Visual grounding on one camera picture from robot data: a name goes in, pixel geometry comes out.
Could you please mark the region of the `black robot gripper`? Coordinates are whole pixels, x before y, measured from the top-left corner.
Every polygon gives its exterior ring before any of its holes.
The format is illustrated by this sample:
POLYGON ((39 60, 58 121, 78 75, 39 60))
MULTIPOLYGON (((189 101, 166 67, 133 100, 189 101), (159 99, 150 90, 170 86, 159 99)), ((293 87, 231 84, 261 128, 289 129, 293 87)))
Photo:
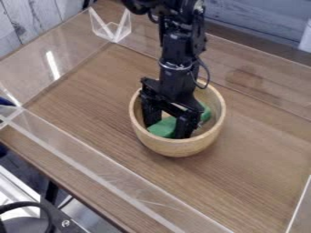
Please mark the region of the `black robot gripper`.
POLYGON ((203 106, 195 98, 198 88, 198 61, 173 64, 159 61, 159 79, 142 79, 142 116, 147 127, 162 119, 166 111, 177 120, 175 138, 190 138, 198 128, 203 106))

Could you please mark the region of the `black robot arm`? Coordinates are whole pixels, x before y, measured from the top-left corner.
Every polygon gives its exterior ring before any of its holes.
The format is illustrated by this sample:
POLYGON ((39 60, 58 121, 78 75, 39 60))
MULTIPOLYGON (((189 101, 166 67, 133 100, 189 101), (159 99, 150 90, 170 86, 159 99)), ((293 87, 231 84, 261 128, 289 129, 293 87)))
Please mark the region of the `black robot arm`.
POLYGON ((201 54, 206 51, 205 0, 121 0, 135 15, 158 24, 162 56, 159 78, 142 79, 143 123, 153 127, 162 114, 175 119, 173 137, 189 138, 198 128, 205 107, 195 99, 201 54))

